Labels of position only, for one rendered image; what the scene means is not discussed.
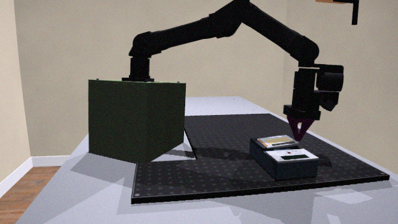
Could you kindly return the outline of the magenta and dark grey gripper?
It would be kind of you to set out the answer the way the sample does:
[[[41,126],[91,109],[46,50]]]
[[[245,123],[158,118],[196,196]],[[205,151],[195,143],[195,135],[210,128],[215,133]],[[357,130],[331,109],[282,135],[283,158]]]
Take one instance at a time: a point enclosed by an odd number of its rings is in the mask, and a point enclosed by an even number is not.
[[[292,105],[284,105],[283,114],[287,115],[287,120],[296,141],[301,141],[311,124],[313,124],[315,120],[320,120],[321,111],[307,110],[310,92],[314,92],[314,90],[293,89]],[[298,123],[301,123],[299,133]]]

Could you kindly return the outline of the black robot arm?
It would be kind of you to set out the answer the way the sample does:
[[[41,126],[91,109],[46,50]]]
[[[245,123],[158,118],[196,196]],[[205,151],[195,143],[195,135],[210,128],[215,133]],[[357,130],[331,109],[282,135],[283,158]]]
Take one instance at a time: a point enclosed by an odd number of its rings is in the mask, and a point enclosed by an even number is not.
[[[154,81],[149,76],[152,55],[162,53],[170,47],[209,38],[234,35],[241,23],[254,29],[288,52],[298,61],[299,68],[294,74],[294,89],[314,90],[315,75],[318,90],[309,93],[307,110],[323,109],[332,111],[338,104],[339,92],[343,87],[342,65],[315,64],[319,47],[298,32],[288,28],[272,16],[260,10],[250,0],[233,0],[215,13],[195,22],[163,31],[144,32],[135,36],[129,52],[131,58],[129,78],[122,81]]]

